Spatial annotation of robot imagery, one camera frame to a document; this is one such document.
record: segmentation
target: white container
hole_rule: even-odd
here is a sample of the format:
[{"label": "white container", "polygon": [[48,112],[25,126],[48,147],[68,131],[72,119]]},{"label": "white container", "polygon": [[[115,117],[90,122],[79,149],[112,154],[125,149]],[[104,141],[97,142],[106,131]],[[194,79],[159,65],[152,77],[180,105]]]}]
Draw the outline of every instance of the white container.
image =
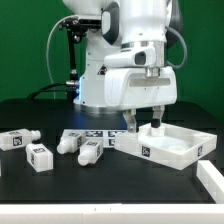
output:
[{"label": "white container", "polygon": [[60,154],[74,153],[86,141],[86,132],[79,130],[64,130],[61,141],[57,147]]},{"label": "white container", "polygon": [[156,133],[151,124],[141,126],[139,133],[115,137],[115,149],[182,170],[216,148],[217,136],[162,124]]},{"label": "white container", "polygon": [[37,171],[53,169],[53,154],[43,144],[29,144],[26,147],[27,161]]},{"label": "white container", "polygon": [[78,162],[81,166],[95,164],[103,154],[103,139],[90,139],[80,147]]},{"label": "white container", "polygon": [[3,151],[16,149],[27,146],[32,141],[40,139],[39,131],[29,131],[27,129],[20,129],[0,134],[0,148]]}]

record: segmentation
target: white block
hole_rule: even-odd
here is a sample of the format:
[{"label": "white block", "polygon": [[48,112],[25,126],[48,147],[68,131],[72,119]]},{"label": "white block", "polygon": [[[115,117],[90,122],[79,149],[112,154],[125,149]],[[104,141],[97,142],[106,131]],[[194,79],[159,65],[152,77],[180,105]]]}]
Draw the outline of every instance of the white block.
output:
[{"label": "white block", "polygon": [[224,204],[224,177],[210,161],[198,161],[197,177],[214,201]]},{"label": "white block", "polygon": [[26,147],[27,161],[37,171],[53,169],[53,154],[43,144],[29,144]]},{"label": "white block", "polygon": [[86,132],[81,130],[65,130],[57,147],[60,154],[74,153],[86,141]]},{"label": "white block", "polygon": [[103,154],[103,139],[90,139],[80,147],[78,162],[81,166],[95,164]]}]

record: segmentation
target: cable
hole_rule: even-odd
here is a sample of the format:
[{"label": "cable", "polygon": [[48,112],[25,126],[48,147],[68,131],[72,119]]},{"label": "cable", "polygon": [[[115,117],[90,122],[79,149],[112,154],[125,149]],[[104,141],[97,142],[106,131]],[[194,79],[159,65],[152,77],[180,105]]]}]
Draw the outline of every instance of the cable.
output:
[{"label": "cable", "polygon": [[38,91],[31,93],[27,97],[27,99],[28,100],[34,99],[37,95],[39,95],[42,92],[53,92],[53,93],[58,92],[57,90],[49,90],[49,89],[57,87],[57,86],[66,86],[66,83],[54,83],[54,84],[45,86],[45,87],[39,89]]},{"label": "cable", "polygon": [[182,67],[186,64],[186,62],[187,62],[187,58],[188,58],[187,45],[186,45],[186,43],[185,43],[183,37],[180,35],[179,32],[177,32],[175,29],[173,29],[173,28],[171,28],[171,27],[167,27],[167,26],[166,26],[166,29],[167,29],[168,31],[170,31],[171,33],[173,33],[173,34],[180,40],[180,42],[181,42],[181,44],[182,44],[182,47],[183,47],[183,50],[184,50],[184,58],[183,58],[183,61],[182,61],[182,63],[181,63],[180,65],[174,65],[174,64],[172,64],[172,63],[169,62],[169,61],[167,61],[167,64],[170,65],[170,66],[171,66],[172,68],[174,68],[174,69],[180,69],[180,68],[182,68]]},{"label": "cable", "polygon": [[48,76],[50,78],[50,82],[51,84],[54,84],[54,79],[53,79],[53,76],[52,76],[52,73],[51,73],[51,68],[50,68],[50,62],[49,62],[49,50],[50,50],[50,43],[51,43],[51,39],[52,39],[52,36],[54,34],[54,31],[56,30],[56,28],[58,27],[58,25],[63,22],[63,20],[66,20],[66,19],[69,19],[69,18],[74,18],[75,15],[71,15],[71,16],[66,16],[64,17],[63,19],[59,20],[55,25],[54,27],[52,28],[49,36],[48,36],[48,40],[47,40],[47,47],[46,47],[46,62],[47,62],[47,70],[48,70]]}]

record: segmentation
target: white plastic object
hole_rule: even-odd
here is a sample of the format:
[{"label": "white plastic object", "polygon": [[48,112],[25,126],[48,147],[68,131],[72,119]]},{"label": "white plastic object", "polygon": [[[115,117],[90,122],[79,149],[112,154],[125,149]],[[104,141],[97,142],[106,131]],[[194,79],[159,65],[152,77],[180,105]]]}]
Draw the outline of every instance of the white plastic object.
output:
[{"label": "white plastic object", "polygon": [[81,166],[95,164],[103,154],[103,139],[89,139],[80,147],[78,162]]},{"label": "white plastic object", "polygon": [[104,89],[106,105],[117,110],[169,105],[177,99],[171,67],[162,68],[159,77],[150,78],[146,78],[144,68],[110,69]]},{"label": "white plastic object", "polygon": [[57,147],[60,154],[74,153],[86,141],[86,132],[79,130],[65,130]]},{"label": "white plastic object", "polygon": [[20,129],[9,131],[0,134],[0,148],[3,151],[16,149],[27,146],[32,141],[40,139],[39,131],[29,131],[27,129]]},{"label": "white plastic object", "polygon": [[197,177],[214,201],[224,204],[224,177],[210,161],[198,161]]},{"label": "white plastic object", "polygon": [[164,135],[152,135],[151,124],[141,126],[139,133],[115,136],[115,149],[182,170],[216,148],[217,136],[162,124]]},{"label": "white plastic object", "polygon": [[167,6],[164,0],[120,1],[122,44],[139,41],[166,42]]},{"label": "white plastic object", "polygon": [[53,154],[43,144],[29,144],[26,147],[27,161],[37,171],[53,169]]},{"label": "white plastic object", "polygon": [[[135,56],[138,53],[147,55],[144,65],[137,65]],[[127,52],[106,56],[104,64],[108,68],[127,68],[127,67],[153,67],[156,63],[156,49],[154,46],[132,49]]]}]

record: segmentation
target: metal bracket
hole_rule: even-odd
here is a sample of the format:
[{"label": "metal bracket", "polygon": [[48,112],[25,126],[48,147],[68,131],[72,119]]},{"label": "metal bracket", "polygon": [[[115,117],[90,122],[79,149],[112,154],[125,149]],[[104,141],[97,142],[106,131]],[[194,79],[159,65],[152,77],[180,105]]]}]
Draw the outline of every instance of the metal bracket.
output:
[{"label": "metal bracket", "polygon": [[123,112],[124,119],[127,123],[127,129],[130,133],[136,133],[137,132],[137,122],[135,119],[136,115],[136,109],[131,110],[125,110]]}]

